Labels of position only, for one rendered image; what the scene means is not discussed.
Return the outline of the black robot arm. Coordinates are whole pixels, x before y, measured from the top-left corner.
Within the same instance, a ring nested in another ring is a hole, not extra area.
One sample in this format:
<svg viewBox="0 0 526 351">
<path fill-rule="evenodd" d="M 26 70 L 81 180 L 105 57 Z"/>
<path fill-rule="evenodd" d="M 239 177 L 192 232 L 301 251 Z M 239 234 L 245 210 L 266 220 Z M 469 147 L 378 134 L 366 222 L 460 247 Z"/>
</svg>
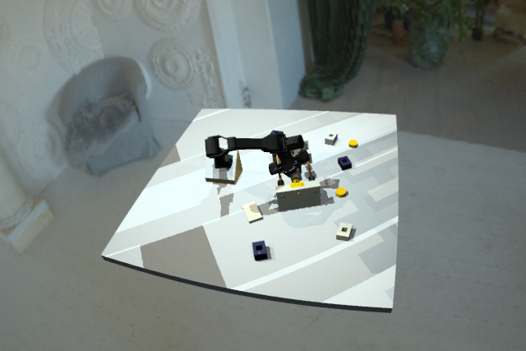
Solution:
<svg viewBox="0 0 526 351">
<path fill-rule="evenodd" d="M 219 138 L 227 140 L 228 149 L 219 147 Z M 280 137 L 280 138 L 279 138 Z M 221 135 L 208 136 L 205 139 L 206 157 L 215 159 L 215 168 L 231 168 L 233 156 L 229 155 L 234 150 L 262 150 L 270 154 L 283 155 L 288 150 L 304 148 L 305 143 L 302 135 L 286 137 L 286 134 L 270 133 L 263 138 L 236 138 L 235 136 L 223 137 Z M 281 159 L 281 165 L 287 175 L 296 173 L 300 167 L 298 161 L 288 156 L 287 159 Z"/>
</svg>

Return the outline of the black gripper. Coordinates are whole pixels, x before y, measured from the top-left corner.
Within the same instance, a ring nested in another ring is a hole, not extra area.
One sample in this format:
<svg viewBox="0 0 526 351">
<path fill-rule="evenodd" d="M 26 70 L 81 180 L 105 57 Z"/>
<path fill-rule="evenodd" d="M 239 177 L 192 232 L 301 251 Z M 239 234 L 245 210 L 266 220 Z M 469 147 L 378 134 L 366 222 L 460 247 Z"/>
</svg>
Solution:
<svg viewBox="0 0 526 351">
<path fill-rule="evenodd" d="M 293 157 L 292 153 L 290 150 L 288 150 L 288 152 L 286 152 L 285 154 L 283 155 L 278 155 L 279 156 L 279 159 L 287 159 L 288 156 L 291 156 Z M 299 163 L 299 170 L 300 170 L 300 173 L 302 173 L 302 165 L 306 162 L 309 161 L 309 156 L 308 156 L 308 151 L 307 150 L 302 150 L 300 152 L 298 152 L 298 155 L 296 155 L 295 157 L 293 157 L 294 160 L 298 161 Z M 269 171 L 270 171 L 270 174 L 273 176 L 277 173 L 283 173 L 285 174 L 286 176 L 288 176 L 290 178 L 289 175 L 287 175 L 285 172 L 284 172 L 284 169 L 283 169 L 283 166 L 281 165 L 281 163 L 277 164 L 277 162 L 273 162 L 271 164 L 269 164 Z"/>
</svg>

